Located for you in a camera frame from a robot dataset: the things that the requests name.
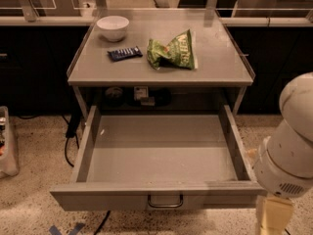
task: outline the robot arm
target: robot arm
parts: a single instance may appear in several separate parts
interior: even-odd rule
[[[292,80],[282,91],[283,120],[257,150],[253,170],[268,192],[257,202],[257,234],[282,234],[292,216],[290,198],[313,186],[313,72]]]

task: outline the speckled floor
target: speckled floor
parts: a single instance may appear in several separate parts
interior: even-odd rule
[[[10,120],[18,136],[21,171],[17,176],[0,179],[0,234],[51,234],[53,225],[61,234],[69,234],[76,223],[84,224],[78,234],[93,234],[105,211],[63,211],[49,193],[53,185],[69,182],[72,171],[64,157],[65,121],[59,116]],[[237,116],[246,148],[257,147],[280,120],[280,116]],[[74,139],[68,150],[73,160],[77,151]],[[313,191],[294,200],[294,207],[290,234],[313,234]],[[99,234],[252,235],[255,222],[255,209],[112,211]]]

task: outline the chip bag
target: chip bag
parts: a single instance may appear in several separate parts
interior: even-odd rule
[[[147,58],[154,69],[158,69],[163,60],[176,67],[195,69],[197,62],[193,53],[193,37],[190,30],[177,35],[167,46],[150,39]]]

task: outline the countertop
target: countertop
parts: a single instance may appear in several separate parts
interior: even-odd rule
[[[75,86],[183,85],[247,86],[252,78],[215,12],[203,9],[107,10],[105,16],[119,15],[130,20],[127,35],[111,43],[95,25],[69,77]],[[138,46],[146,50],[149,39],[167,45],[189,29],[196,44],[197,70],[166,68],[154,70],[143,58],[113,63],[107,51]]]

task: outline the open drawer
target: open drawer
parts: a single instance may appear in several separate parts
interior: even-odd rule
[[[101,115],[92,106],[66,211],[253,208],[255,180],[228,105],[215,115]]]

